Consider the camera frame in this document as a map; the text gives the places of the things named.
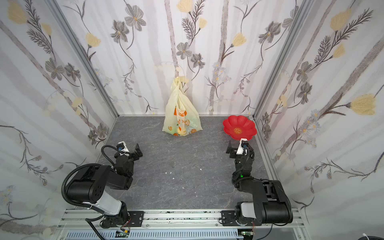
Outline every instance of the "black cable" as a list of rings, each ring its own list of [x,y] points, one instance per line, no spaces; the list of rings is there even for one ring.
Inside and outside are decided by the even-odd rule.
[[[96,235],[97,235],[101,240],[106,240],[106,239],[99,233],[99,231],[97,231],[96,227],[92,224],[93,221],[97,221],[97,220],[101,219],[102,217],[104,217],[104,215],[101,215],[101,216],[98,216],[98,217],[96,217],[96,218],[92,218],[92,219],[86,218],[85,221],[91,226],[92,230],[96,233]]]
[[[104,145],[104,146],[101,147],[101,154],[112,164],[112,166],[115,166],[115,163],[104,152],[104,148],[106,148],[106,147],[110,147],[110,148],[112,148],[113,150],[116,150],[116,152],[119,152],[119,153],[124,153],[124,152],[119,151],[117,148],[115,148],[114,146],[111,146],[111,145]]]
[[[61,185],[61,195],[62,197],[64,198],[64,200],[71,204],[71,205],[74,205],[74,206],[78,206],[78,207],[86,207],[86,208],[91,208],[93,209],[93,206],[91,204],[84,204],[84,203],[79,203],[79,202],[75,202],[75,201],[72,201],[71,199],[69,199],[69,197],[67,196],[67,192],[65,190],[65,187],[67,186],[67,182],[68,180],[70,179],[70,177],[75,174],[77,171],[79,171],[80,169],[82,168],[85,168],[85,167],[100,167],[101,164],[98,164],[98,163],[88,163],[88,164],[84,164],[84,165],[81,165],[75,169],[73,169],[65,178],[64,178],[64,181],[63,181],[63,184]]]
[[[278,224],[276,224],[276,223],[274,223],[276,226],[285,226],[285,225],[287,225],[288,223],[285,223],[285,224],[283,224],[283,225],[278,225]]]
[[[258,238],[256,240],[260,240],[260,239],[266,238],[271,233],[272,227],[273,227],[273,224],[271,224],[271,229],[269,230],[269,232],[265,236],[263,236],[262,238]]]
[[[236,185],[236,184],[238,184],[240,181],[247,180],[247,179],[256,179],[256,178],[254,178],[254,177],[242,177],[242,178],[237,179],[237,180],[233,183],[233,185]]]
[[[376,236],[367,236],[369,240],[384,240],[384,238],[376,237]],[[359,238],[358,240],[368,240],[366,236]]]

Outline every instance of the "yellow flower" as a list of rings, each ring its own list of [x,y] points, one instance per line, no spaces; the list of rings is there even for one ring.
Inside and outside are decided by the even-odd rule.
[[[188,13],[192,10],[192,0],[180,0],[176,7],[183,13]]]
[[[199,19],[199,28],[204,28],[206,25],[207,25],[207,20],[205,20],[204,18],[200,18]]]
[[[51,112],[48,111],[48,110],[44,110],[42,113],[41,113],[44,117],[49,117],[51,115]]]
[[[52,35],[52,29],[51,29],[51,26],[49,24],[42,23],[41,27],[44,29],[46,34],[48,34],[49,36]]]
[[[16,2],[10,1],[8,7],[8,18],[17,24],[26,23],[27,17],[24,9]]]
[[[373,94],[362,95],[355,100],[353,100],[348,106],[355,113],[359,115],[374,115],[375,114],[375,103],[376,98]]]
[[[97,47],[100,45],[101,40],[95,37],[92,33],[87,33],[85,36],[85,40],[87,40],[88,45],[91,47]]]
[[[345,54],[344,45],[340,44],[340,46],[338,46],[338,48],[336,48],[336,50],[333,52],[333,57],[334,58],[338,58],[338,57],[341,57],[344,54]]]
[[[77,106],[79,106],[82,103],[83,103],[82,98],[74,98],[74,100],[72,102],[72,107],[76,108]]]
[[[48,111],[54,111],[55,106],[53,104],[48,104],[47,109],[48,109]]]
[[[277,105],[280,106],[280,104],[283,104],[283,107],[287,106],[287,97],[285,95],[282,95],[279,100],[277,100]]]
[[[348,21],[348,19],[351,17],[352,10],[348,9],[344,12],[340,12],[336,14],[332,19],[331,19],[331,28],[334,31],[340,30]]]
[[[182,83],[189,83],[189,79],[185,76],[179,76],[178,78]]]
[[[232,42],[232,45],[235,47],[238,47],[238,46],[243,45],[246,41],[247,40],[245,39],[245,36],[242,35],[241,33],[238,33],[238,34],[236,34],[236,36]]]

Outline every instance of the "orange print on bag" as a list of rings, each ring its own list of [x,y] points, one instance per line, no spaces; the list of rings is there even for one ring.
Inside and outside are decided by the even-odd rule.
[[[187,115],[187,111],[180,110],[179,115],[184,117]]]

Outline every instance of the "aluminum frame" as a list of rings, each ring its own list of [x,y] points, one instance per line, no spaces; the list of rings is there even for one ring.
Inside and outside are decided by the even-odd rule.
[[[219,223],[221,211],[234,209],[133,209],[130,211],[144,211],[144,218],[141,227],[131,229],[252,229],[252,227],[224,227]],[[297,209],[292,209],[293,222],[285,226],[273,226],[274,228],[304,228],[303,220]],[[85,218],[96,218],[100,213],[94,210],[66,210],[52,239],[63,240],[69,230],[89,230],[91,229]],[[93,222],[96,229],[104,230],[100,227],[100,221]],[[271,227],[269,224],[256,226],[255,228]],[[119,227],[111,227],[108,230],[118,230]],[[302,230],[294,230],[299,235]]]

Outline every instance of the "mounting plate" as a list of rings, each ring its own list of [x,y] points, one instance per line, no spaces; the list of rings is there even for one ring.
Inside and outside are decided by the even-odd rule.
[[[247,223],[246,225],[239,225],[236,222],[236,212],[235,211],[221,211],[221,220],[223,227],[233,227],[233,226],[252,226],[252,223]]]
[[[143,222],[144,211],[128,211],[131,216],[131,221],[129,222],[130,227],[141,227]]]

